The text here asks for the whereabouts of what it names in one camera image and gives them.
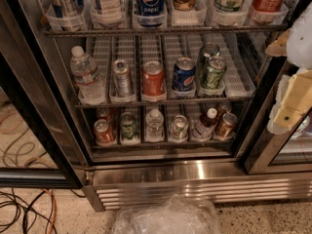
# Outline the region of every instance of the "clear plastic bag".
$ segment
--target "clear plastic bag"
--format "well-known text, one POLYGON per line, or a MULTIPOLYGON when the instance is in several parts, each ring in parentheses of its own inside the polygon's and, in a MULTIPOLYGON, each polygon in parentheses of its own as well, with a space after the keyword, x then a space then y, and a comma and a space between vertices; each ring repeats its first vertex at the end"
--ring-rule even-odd
POLYGON ((162 206, 119 211, 112 234, 220 234, 210 201, 173 196, 162 206))

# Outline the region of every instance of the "tiled floor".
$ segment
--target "tiled floor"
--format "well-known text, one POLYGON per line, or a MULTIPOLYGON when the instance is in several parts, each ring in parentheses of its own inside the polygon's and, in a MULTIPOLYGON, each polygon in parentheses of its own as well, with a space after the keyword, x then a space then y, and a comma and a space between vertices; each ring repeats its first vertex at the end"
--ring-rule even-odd
MULTIPOLYGON (((0 188, 11 192, 9 188, 0 188)), ((18 196, 31 202, 41 191, 38 189, 15 189, 18 196)), ((58 234, 108 234, 117 212, 96 213, 85 198, 75 196, 70 190, 56 190, 58 234)), ((0 196, 0 205, 4 201, 0 196)), ((43 195, 34 209, 49 217, 51 199, 43 195)), ((312 200, 287 200, 257 203, 215 205, 222 234, 294 234, 312 233, 312 200)), ((8 223, 15 214, 15 207, 0 209, 0 224, 8 223)), ((21 234, 22 214, 19 221, 4 233, 21 234)), ((47 220, 38 217, 28 233, 45 233, 47 220)))

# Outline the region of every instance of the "pepsi can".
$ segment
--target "pepsi can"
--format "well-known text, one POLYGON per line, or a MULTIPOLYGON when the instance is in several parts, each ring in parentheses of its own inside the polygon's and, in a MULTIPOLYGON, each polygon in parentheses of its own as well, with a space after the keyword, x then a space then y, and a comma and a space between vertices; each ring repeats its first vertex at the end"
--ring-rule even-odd
MULTIPOLYGON (((155 17, 163 14, 165 0, 136 0, 137 11, 143 17, 155 17)), ((157 20, 145 20, 142 26, 156 27, 161 25, 157 20)))
POLYGON ((191 58, 179 58, 174 67, 172 89, 178 92, 188 92, 192 90, 195 77, 195 62, 191 58))

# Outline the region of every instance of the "bottle cap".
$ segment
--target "bottle cap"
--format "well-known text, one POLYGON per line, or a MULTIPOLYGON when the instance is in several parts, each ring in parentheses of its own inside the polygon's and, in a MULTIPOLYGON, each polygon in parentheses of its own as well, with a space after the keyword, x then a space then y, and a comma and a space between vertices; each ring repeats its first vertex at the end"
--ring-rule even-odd
POLYGON ((81 57, 82 55, 85 54, 85 51, 82 47, 75 46, 71 49, 71 54, 75 57, 81 57))
POLYGON ((158 109, 152 109, 150 111, 150 116, 152 116, 153 118, 157 118, 160 115, 160 111, 158 109))
POLYGON ((207 111, 207 116, 211 119, 215 118, 217 112, 214 108, 210 108, 208 111, 207 111))

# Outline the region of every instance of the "refrigerator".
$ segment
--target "refrigerator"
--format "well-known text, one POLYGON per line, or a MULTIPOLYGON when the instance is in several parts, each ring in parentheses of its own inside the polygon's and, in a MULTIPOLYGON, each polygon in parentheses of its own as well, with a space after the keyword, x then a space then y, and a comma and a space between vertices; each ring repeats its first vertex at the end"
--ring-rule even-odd
POLYGON ((278 84, 298 67, 264 53, 311 0, 285 0, 279 23, 229 26, 214 24, 210 1, 197 0, 196 21, 192 15, 181 19, 166 0, 158 28, 137 23, 136 0, 121 0, 123 22, 117 28, 98 25, 92 0, 84 2, 80 30, 70 31, 71 25, 51 16, 51 0, 0 0, 0 87, 55 164, 2 164, 1 186, 81 188, 97 212, 159 204, 173 194, 214 203, 311 196, 309 112, 283 135, 266 128, 278 84), (196 60, 205 42, 217 43, 227 60, 222 83, 207 94, 195 78, 193 94, 178 97, 172 91, 176 60, 196 60), (105 88, 101 104, 83 103, 73 82, 74 46, 97 62, 105 88), (134 96, 127 102, 114 91, 116 59, 133 67, 134 96), (142 92, 141 69, 153 60, 164 66, 166 93, 150 101, 142 92), (192 133, 201 113, 224 101, 230 101, 238 119, 234 131, 226 138, 196 139, 192 133), (94 133, 100 107, 114 110, 116 138, 109 145, 98 143, 94 133), (152 109, 164 117, 159 137, 147 131, 152 109), (136 116, 136 142, 122 138, 124 112, 136 116), (171 132, 177 115, 188 120, 187 135, 178 140, 171 132))

